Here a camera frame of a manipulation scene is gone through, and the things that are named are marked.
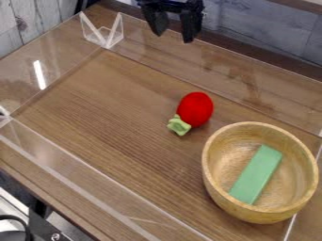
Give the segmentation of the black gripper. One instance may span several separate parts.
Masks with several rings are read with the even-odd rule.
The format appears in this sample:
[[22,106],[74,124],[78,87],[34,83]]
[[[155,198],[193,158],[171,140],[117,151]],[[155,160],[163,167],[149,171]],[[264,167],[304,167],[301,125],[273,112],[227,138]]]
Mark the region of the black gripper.
[[167,13],[181,14],[183,42],[190,43],[202,31],[203,0],[137,0],[146,22],[157,36],[169,27]]

